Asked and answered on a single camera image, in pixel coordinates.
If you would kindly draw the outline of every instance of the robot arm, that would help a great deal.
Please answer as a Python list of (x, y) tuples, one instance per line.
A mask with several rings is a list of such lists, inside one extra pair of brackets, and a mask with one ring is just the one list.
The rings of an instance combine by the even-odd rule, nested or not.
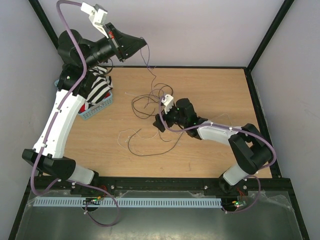
[[(255, 174), (266, 162), (271, 160), (272, 153), (262, 141), (234, 131), (232, 127), (230, 130), (216, 127), (212, 125), (210, 120), (198, 117), (188, 98), (179, 99), (174, 104), (174, 98), (171, 95), (166, 95), (161, 102), (164, 105), (161, 116), (169, 128), (173, 124), (177, 124), (183, 129), (199, 126), (186, 130), (187, 134), (192, 138), (212, 140), (231, 147), (236, 164), (220, 176), (220, 187), (224, 192), (229, 192), (239, 181), (248, 175)], [(153, 125), (161, 132), (165, 131), (159, 114), (155, 116)], [(253, 124), (248, 123), (243, 127), (236, 128), (262, 137)]]
[(58, 91), (54, 106), (39, 140), (33, 149), (23, 151), (22, 158), (32, 166), (38, 158), (37, 169), (39, 171), (61, 180), (71, 180), (88, 185), (94, 176), (98, 176), (98, 173), (76, 164), (73, 159), (64, 157), (64, 151), (75, 117), (97, 80), (97, 76), (89, 70), (100, 63), (107, 62), (114, 55), (123, 62), (147, 43), (142, 38), (120, 32), (111, 23), (104, 25), (107, 12), (99, 5), (93, 7), (83, 3), (81, 10), (89, 14), (91, 23), (104, 34), (104, 37), (93, 42), (82, 38), (76, 30), (71, 30), (84, 56), (88, 71), (63, 105), (59, 106), (83, 73), (82, 61), (67, 31), (59, 36), (58, 54), (64, 65), (57, 84)]

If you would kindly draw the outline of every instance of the blue basket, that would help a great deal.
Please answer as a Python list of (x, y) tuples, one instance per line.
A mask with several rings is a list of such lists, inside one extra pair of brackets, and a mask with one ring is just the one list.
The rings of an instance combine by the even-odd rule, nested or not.
[[(58, 82), (59, 80), (55, 81), (54, 85), (57, 86)], [(88, 120), (89, 118), (91, 118), (92, 116), (100, 112), (101, 110), (111, 105), (113, 103), (112, 92), (110, 91), (109, 93), (110, 93), (110, 96), (104, 98), (101, 102), (97, 103), (96, 105), (93, 105), (92, 107), (88, 108), (84, 112), (78, 113), (78, 115), (81, 116), (83, 120)]]

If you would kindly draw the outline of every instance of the wooden surface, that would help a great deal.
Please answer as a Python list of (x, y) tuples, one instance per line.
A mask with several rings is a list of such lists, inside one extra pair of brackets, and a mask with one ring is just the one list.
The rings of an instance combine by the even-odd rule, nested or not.
[[(155, 68), (154, 83), (166, 83), (174, 90), (174, 99), (189, 98), (198, 116), (232, 126), (253, 123), (258, 126), (242, 69)], [(135, 156), (128, 150), (128, 137), (135, 131), (143, 138), (158, 132), (154, 117), (139, 119), (133, 114), (131, 101), (151, 91), (153, 76), (145, 68), (115, 68), (112, 73), (113, 104), (89, 120), (76, 117), (64, 155), (75, 159), (100, 176), (110, 177), (176, 177), (218, 178), (236, 160), (229, 146), (198, 140), (184, 133), (176, 147), (162, 155)], [(136, 106), (151, 113), (158, 105), (147, 100)], [(161, 137), (143, 139), (135, 135), (130, 148), (139, 155), (158, 154), (169, 150), (179, 138), (165, 131)], [(271, 178), (269, 168), (258, 174)]]

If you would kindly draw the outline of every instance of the white wall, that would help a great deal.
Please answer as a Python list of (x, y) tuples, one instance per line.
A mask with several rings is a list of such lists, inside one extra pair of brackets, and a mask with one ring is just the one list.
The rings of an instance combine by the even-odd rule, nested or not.
[(296, 0), (253, 71), (284, 177), (319, 239), (320, 1)]
[(0, 8), (0, 239), (8, 239), (31, 166), (32, 148), (51, 111), (62, 62), (28, 1)]
[[(85, 0), (103, 6), (107, 21), (121, 32), (144, 37), (151, 50), (150, 64), (159, 66), (247, 66), (283, 1)], [(59, 35), (64, 27), (56, 1), (40, 3)], [(61, 8), (70, 27), (84, 38), (102, 38), (78, 7)], [(136, 54), (124, 64), (144, 63)]]

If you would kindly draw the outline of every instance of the black and white striped fabric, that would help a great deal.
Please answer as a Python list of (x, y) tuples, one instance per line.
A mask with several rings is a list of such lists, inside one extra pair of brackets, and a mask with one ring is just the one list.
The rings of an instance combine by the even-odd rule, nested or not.
[(112, 79), (110, 76), (105, 76), (107, 68), (102, 66), (95, 66), (89, 70), (96, 76), (95, 81), (91, 86), (91, 92), (89, 93), (85, 104), (85, 110), (92, 107), (93, 105), (100, 103), (113, 88)]

